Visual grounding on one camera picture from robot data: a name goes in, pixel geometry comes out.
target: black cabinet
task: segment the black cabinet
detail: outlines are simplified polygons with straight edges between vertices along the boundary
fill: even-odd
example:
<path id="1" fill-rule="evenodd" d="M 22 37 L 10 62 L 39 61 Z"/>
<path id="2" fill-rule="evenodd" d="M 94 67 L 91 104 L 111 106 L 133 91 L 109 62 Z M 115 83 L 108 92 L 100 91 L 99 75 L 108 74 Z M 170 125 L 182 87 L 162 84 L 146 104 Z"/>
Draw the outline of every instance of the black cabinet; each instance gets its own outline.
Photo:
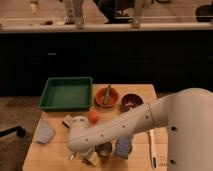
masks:
<path id="1" fill-rule="evenodd" d="M 41 95 L 48 77 L 213 90 L 213 31 L 0 34 L 0 95 Z"/>

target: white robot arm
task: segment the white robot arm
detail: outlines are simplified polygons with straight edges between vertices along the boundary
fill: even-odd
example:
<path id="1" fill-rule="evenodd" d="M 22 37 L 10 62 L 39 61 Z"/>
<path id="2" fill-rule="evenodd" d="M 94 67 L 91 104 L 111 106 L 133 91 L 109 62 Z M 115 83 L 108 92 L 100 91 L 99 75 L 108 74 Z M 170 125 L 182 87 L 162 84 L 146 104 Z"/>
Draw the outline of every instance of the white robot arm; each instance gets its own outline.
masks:
<path id="1" fill-rule="evenodd" d="M 68 148 L 84 153 L 91 147 L 155 127 L 168 127 L 168 170 L 213 170 L 213 94 L 192 88 L 134 108 L 110 122 L 88 128 L 75 117 Z"/>

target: wooden table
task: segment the wooden table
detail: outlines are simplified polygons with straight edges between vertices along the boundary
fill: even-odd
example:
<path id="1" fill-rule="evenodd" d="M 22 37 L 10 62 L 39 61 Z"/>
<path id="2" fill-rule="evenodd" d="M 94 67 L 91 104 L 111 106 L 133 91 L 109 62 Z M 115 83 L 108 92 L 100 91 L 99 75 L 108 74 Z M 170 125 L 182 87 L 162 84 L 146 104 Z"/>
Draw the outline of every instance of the wooden table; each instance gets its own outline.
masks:
<path id="1" fill-rule="evenodd" d="M 94 84 L 93 96 L 97 91 L 107 86 L 106 84 Z M 103 109 L 93 105 L 92 107 L 100 113 L 99 123 L 111 120 L 121 112 L 119 111 L 121 98 L 128 93 L 135 93 L 144 102 L 156 99 L 154 87 L 151 84 L 112 84 L 119 93 L 119 101 L 116 106 L 110 109 Z M 41 119 L 49 122 L 55 130 L 54 138 L 47 144 L 39 144 L 34 139 L 30 145 L 28 154 L 23 166 L 24 171 L 151 171 L 150 141 L 148 132 L 134 135 L 133 149 L 128 160 L 116 157 L 113 152 L 110 157 L 101 159 L 98 166 L 86 165 L 77 155 L 73 160 L 68 160 L 70 151 L 67 148 L 68 128 L 62 124 L 62 119 L 67 115 L 86 115 L 87 112 L 64 112 L 45 113 Z M 155 171 L 166 171 L 167 169 L 167 132 L 166 128 L 155 129 L 155 142 L 157 148 L 157 169 Z"/>

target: green plastic tray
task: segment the green plastic tray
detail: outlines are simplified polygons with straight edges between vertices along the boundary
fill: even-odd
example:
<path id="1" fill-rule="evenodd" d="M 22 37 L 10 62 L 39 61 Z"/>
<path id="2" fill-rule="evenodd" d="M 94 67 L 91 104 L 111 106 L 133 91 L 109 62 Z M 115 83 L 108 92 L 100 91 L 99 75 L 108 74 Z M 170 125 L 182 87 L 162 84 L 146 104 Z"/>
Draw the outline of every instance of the green plastic tray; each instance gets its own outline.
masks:
<path id="1" fill-rule="evenodd" d="M 45 112 L 88 111 L 92 105 L 92 78 L 49 78 L 39 108 Z"/>

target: red bowl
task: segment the red bowl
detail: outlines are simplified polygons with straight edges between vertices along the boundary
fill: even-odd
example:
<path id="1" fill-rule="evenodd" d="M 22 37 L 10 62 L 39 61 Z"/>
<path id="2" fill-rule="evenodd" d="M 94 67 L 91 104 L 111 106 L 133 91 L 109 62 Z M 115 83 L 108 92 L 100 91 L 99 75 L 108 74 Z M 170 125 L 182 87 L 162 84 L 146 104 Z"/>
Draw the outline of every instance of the red bowl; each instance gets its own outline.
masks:
<path id="1" fill-rule="evenodd" d="M 107 87 L 102 88 L 98 91 L 98 93 L 95 95 L 95 102 L 100 106 L 104 108 L 113 107 L 116 102 L 118 101 L 119 95 L 118 92 L 114 88 L 110 88 L 109 92 L 109 100 L 107 104 L 104 104 L 104 96 L 106 93 Z"/>

